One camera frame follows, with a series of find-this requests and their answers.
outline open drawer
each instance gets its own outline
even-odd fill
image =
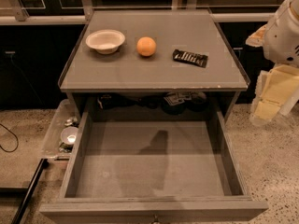
[[[89,98],[60,198],[40,212],[57,223],[249,220],[267,209],[244,187],[217,102],[179,116],[100,110]]]

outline white bowl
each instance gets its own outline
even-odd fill
[[[77,132],[77,127],[67,127],[61,133],[61,140],[67,145],[73,145],[76,141]]]
[[[100,30],[86,38],[86,45],[101,54],[111,54],[124,42],[125,36],[115,30]]]

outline speckled floor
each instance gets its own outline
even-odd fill
[[[255,127],[249,122],[250,105],[235,105],[227,122],[249,193],[254,200],[268,201],[269,209],[250,224],[299,223],[299,105],[287,117]],[[26,187],[39,163],[41,143],[54,110],[1,111],[0,123],[19,138],[13,153],[0,150],[0,186]],[[0,144],[13,149],[13,136],[0,127]],[[23,223],[52,222],[38,208],[55,199],[64,178],[64,169],[51,164],[43,173]],[[0,199],[0,223],[10,223],[17,200]]]

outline black metal bar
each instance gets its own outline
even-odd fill
[[[35,191],[39,177],[41,176],[44,168],[46,168],[47,165],[48,165],[47,159],[40,160],[40,162],[36,168],[36,172],[35,172],[33,178],[31,179],[31,182],[29,184],[27,192],[26,192],[24,198],[22,199],[22,201],[19,205],[18,211],[17,211],[15,217],[13,218],[11,224],[19,224],[21,222],[22,216],[24,215],[27,205],[30,202],[30,199]]]

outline cabinet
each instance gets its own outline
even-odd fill
[[[85,45],[100,29],[125,34],[116,53],[100,55]],[[151,57],[135,50],[142,36],[156,40]],[[207,55],[207,67],[174,62],[174,49]],[[267,204],[247,193],[225,131],[248,85],[206,10],[95,11],[60,83],[80,119],[76,143],[59,199],[40,212],[57,223],[256,217]],[[96,102],[99,92],[136,97],[179,91],[203,91],[209,106],[169,115],[138,105],[102,110]]]

